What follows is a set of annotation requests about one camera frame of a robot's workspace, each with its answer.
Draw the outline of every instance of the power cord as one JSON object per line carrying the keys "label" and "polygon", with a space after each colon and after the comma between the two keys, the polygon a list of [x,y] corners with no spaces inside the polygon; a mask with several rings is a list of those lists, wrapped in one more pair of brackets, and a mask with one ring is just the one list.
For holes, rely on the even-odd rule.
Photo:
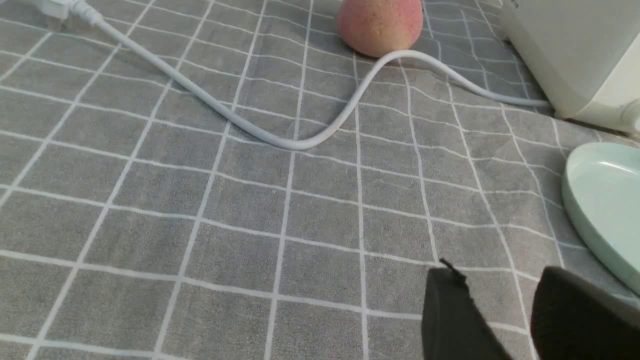
{"label": "power cord", "polygon": [[61,20],[65,20],[68,15],[75,14],[80,18],[91,24],[92,26],[97,26],[103,32],[114,38],[116,41],[122,43],[122,45],[128,47],[133,50],[137,55],[141,56],[145,60],[149,61],[157,68],[162,70],[165,74],[173,78],[178,84],[182,85],[185,89],[192,92],[196,97],[202,100],[204,103],[209,105],[213,110],[217,111],[220,115],[227,118],[236,126],[240,127],[242,130],[245,130],[247,133],[255,136],[256,138],[262,140],[263,142],[269,143],[271,145],[287,149],[287,150],[306,150],[310,149],[320,143],[323,143],[327,140],[331,135],[333,135],[342,124],[347,120],[349,114],[353,111],[353,109],[358,104],[358,101],[364,94],[365,90],[369,86],[369,83],[373,80],[373,77],[382,69],[384,65],[388,62],[399,59],[399,58],[411,58],[422,60],[427,64],[431,65],[436,70],[444,73],[449,76],[453,81],[467,89],[468,91],[480,95],[482,97],[486,97],[491,100],[504,102],[506,104],[513,105],[521,105],[521,106],[532,106],[539,108],[550,107],[550,103],[547,101],[541,100],[531,100],[531,99],[523,99],[519,97],[506,96],[501,94],[496,94],[495,92],[491,92],[487,89],[481,88],[471,81],[465,79],[462,75],[455,72],[453,69],[445,65],[444,63],[438,61],[436,58],[429,56],[424,53],[420,53],[418,51],[413,50],[399,50],[393,51],[381,57],[376,63],[373,65],[373,68],[367,73],[367,75],[363,78],[362,82],[353,93],[347,105],[345,105],[344,109],[340,112],[340,114],[335,118],[335,120],[325,129],[320,131],[318,134],[311,136],[310,138],[306,138],[303,140],[290,140],[286,138],[279,137],[277,135],[271,134],[268,131],[265,131],[256,125],[253,125],[251,122],[248,122],[244,118],[236,115],[231,112],[226,106],[222,105],[216,99],[214,99],[207,92],[202,90],[198,85],[194,82],[186,78],[180,72],[175,70],[173,67],[165,63],[163,60],[158,58],[156,55],[152,54],[142,46],[138,45],[135,41],[126,37],[124,34],[116,30],[113,26],[109,25],[103,18],[102,15],[89,4],[87,4],[84,0],[28,0],[32,3],[35,3],[38,8],[45,13],[46,15],[57,17]]}

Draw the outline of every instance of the gray fabric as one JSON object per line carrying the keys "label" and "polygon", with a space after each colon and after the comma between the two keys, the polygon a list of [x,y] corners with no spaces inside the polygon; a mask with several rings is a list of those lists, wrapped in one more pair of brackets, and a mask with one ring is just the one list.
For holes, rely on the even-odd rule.
{"label": "gray fabric", "polygon": [[[414,48],[490,90],[542,97],[490,2],[425,1]],[[91,3],[289,138],[322,129],[373,62],[336,35],[338,0]],[[420,359],[439,257],[468,275],[516,359],[532,358],[546,265],[638,304],[584,247],[559,190],[573,148],[633,140],[404,61],[326,143],[281,151],[99,31],[46,28],[34,8],[0,4],[3,359]]]}

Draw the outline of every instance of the white appliance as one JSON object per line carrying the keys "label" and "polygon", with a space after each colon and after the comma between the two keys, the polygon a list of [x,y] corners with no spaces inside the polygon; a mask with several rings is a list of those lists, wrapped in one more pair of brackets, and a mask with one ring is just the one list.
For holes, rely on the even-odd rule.
{"label": "white appliance", "polygon": [[500,22],[558,117],[640,131],[640,0],[504,0]]}

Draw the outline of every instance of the black object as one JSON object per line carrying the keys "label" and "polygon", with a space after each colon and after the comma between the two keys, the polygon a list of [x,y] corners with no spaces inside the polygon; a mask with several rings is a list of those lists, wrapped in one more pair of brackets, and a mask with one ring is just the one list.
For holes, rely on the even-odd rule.
{"label": "black object", "polygon": [[[427,275],[422,350],[427,360],[511,360],[469,294],[447,268]],[[640,359],[640,311],[558,267],[546,267],[534,296],[531,336],[541,360]]]}
{"label": "black object", "polygon": [[640,359],[640,311],[547,267],[533,300],[531,336],[541,360]]}
{"label": "black object", "polygon": [[422,310],[422,351],[427,360],[511,360],[486,324],[465,276],[448,268],[432,268]]}

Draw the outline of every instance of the mint green plate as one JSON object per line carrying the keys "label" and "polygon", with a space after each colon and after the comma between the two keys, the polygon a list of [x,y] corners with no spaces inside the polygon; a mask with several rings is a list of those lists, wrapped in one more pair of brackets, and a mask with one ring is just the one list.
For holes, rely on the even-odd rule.
{"label": "mint green plate", "polygon": [[593,254],[640,293],[640,150],[588,143],[567,159],[564,207]]}

